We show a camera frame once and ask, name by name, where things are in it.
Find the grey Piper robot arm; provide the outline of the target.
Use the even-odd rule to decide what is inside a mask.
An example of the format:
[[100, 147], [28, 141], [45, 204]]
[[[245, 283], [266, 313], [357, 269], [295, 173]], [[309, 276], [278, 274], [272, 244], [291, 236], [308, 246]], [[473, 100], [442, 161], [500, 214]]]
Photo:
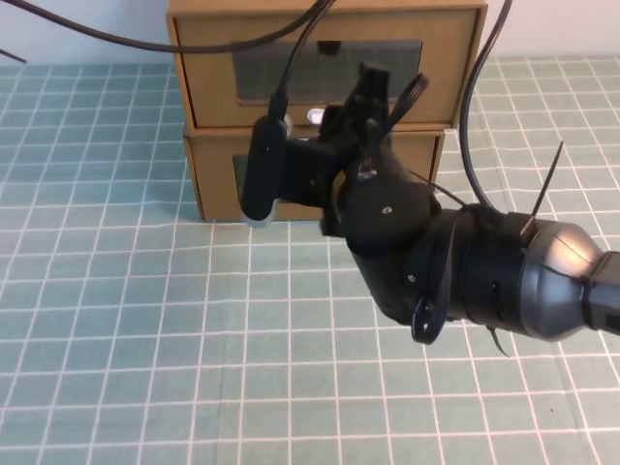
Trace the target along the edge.
[[407, 170], [395, 124], [427, 86], [416, 76], [394, 106], [389, 74], [361, 65], [345, 104], [319, 135], [288, 140], [279, 193], [316, 206], [322, 232], [343, 238], [379, 309], [421, 344], [467, 320], [543, 341], [590, 328], [619, 330], [619, 256], [580, 226], [458, 201]]

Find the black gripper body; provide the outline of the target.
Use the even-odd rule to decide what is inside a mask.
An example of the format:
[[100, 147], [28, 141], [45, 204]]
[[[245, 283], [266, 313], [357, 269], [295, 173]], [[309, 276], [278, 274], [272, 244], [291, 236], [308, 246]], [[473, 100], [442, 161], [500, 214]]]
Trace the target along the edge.
[[407, 268], [442, 212], [433, 189], [406, 173], [383, 120], [330, 106], [319, 134], [287, 144], [286, 202], [318, 207], [325, 236], [341, 237], [381, 312], [430, 344], [444, 326], [444, 303]]

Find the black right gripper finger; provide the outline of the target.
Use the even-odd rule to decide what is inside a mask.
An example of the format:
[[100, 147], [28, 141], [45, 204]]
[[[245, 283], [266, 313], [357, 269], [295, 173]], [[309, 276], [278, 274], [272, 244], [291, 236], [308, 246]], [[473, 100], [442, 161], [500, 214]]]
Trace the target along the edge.
[[419, 73], [404, 88], [387, 118], [385, 135], [388, 135], [395, 125], [399, 123], [406, 113], [414, 106], [427, 85], [428, 79], [422, 73]]

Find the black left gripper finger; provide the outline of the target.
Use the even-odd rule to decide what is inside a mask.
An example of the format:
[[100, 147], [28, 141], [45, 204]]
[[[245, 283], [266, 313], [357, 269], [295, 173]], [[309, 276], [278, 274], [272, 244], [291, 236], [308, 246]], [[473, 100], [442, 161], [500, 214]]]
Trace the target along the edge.
[[360, 62], [357, 73], [357, 82], [344, 104], [345, 118], [357, 123], [368, 119], [385, 123], [388, 118], [389, 70]]

